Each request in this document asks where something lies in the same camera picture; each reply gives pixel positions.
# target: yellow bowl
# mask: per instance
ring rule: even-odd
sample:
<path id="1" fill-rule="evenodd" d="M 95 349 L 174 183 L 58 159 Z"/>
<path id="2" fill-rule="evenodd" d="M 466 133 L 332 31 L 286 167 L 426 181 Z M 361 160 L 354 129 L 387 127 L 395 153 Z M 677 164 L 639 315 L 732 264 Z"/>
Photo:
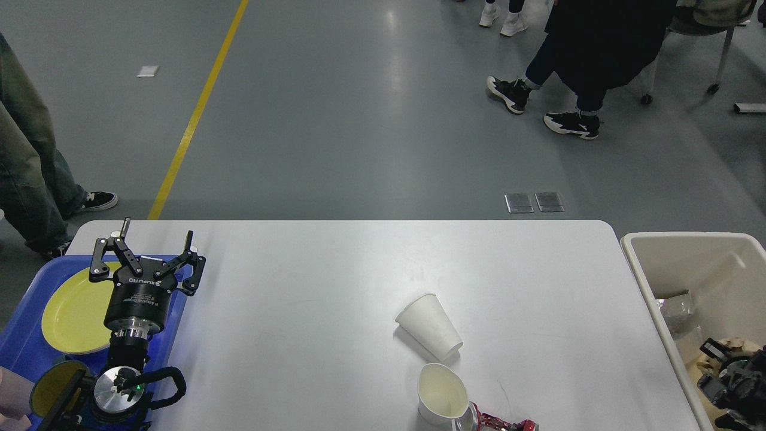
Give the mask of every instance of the yellow bowl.
<path id="1" fill-rule="evenodd" d="M 107 262 L 114 271 L 119 262 Z M 72 275 L 45 306 L 42 330 L 45 340 L 66 354 L 90 354 L 109 346 L 111 331 L 103 326 L 112 297 L 111 281 L 91 283 L 89 268 Z"/>

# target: overturned paper cup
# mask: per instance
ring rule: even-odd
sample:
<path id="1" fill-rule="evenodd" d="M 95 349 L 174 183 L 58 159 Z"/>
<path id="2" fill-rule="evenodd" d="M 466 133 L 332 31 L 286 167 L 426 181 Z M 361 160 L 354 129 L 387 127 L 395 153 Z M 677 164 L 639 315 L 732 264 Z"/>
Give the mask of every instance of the overturned paper cup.
<path id="1" fill-rule="evenodd" d="M 396 321 L 439 361 L 446 360 L 463 346 L 463 340 L 435 294 L 425 294 L 412 301 Z"/>
<path id="2" fill-rule="evenodd" d="M 463 381 L 442 364 L 426 364 L 417 381 L 417 410 L 426 421 L 441 425 L 460 418 L 468 410 Z"/>

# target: chair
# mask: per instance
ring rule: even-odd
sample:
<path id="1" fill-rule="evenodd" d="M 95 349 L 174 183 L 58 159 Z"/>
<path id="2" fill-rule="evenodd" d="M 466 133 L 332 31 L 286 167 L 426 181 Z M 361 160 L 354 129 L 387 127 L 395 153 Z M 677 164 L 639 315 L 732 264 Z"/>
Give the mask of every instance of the chair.
<path id="1" fill-rule="evenodd" d="M 673 14 L 673 20 L 667 28 L 667 37 L 670 33 L 678 33 L 687 36 L 710 36 L 726 31 L 726 40 L 723 44 L 721 61 L 715 82 L 708 87 L 708 94 L 715 94 L 721 85 L 723 68 L 726 65 L 729 46 L 732 44 L 732 35 L 737 25 L 747 21 L 755 9 L 757 0 L 696 0 L 693 6 L 679 6 Z M 657 61 L 660 55 L 649 66 L 649 87 L 647 93 L 641 97 L 641 104 L 652 103 L 652 92 L 657 73 Z"/>

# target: white table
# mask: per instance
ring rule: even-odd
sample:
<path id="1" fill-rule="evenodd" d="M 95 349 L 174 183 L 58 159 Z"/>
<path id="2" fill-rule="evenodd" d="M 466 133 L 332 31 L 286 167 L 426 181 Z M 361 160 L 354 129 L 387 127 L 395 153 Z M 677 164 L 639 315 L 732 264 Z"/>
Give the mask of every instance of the white table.
<path id="1" fill-rule="evenodd" d="M 69 254 L 121 225 L 87 223 Z M 133 221 L 126 243 L 178 254 L 188 229 L 208 263 L 169 365 L 189 391 L 156 429 L 436 429 L 416 393 L 435 359 L 394 322 L 432 291 L 480 409 L 542 431 L 699 431 L 606 223 Z"/>

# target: chair leg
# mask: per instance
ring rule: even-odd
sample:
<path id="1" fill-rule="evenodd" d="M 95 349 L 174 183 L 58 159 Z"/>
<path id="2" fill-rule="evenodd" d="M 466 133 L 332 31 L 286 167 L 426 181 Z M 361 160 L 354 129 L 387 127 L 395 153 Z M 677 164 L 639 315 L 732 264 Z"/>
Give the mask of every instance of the chair leg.
<path id="1" fill-rule="evenodd" d="M 671 31 L 670 29 L 665 30 L 665 37 L 666 39 L 668 35 L 670 35 Z M 642 105 L 649 105 L 652 104 L 652 93 L 654 92 L 654 81 L 657 77 L 657 63 L 660 61 L 660 53 L 657 53 L 657 56 L 654 58 L 654 61 L 649 64 L 649 67 L 645 69 L 647 73 L 649 74 L 648 78 L 648 84 L 647 84 L 647 92 L 641 97 L 641 104 Z"/>
<path id="2" fill-rule="evenodd" d="M 734 27 L 729 27 L 726 31 L 726 41 L 723 43 L 723 52 L 721 53 L 721 63 L 719 64 L 719 71 L 715 76 L 715 83 L 708 87 L 708 94 L 715 94 L 721 85 L 721 79 L 723 77 L 723 68 L 726 67 L 726 59 L 728 58 L 728 49 L 732 46 L 732 36 L 734 35 Z"/>

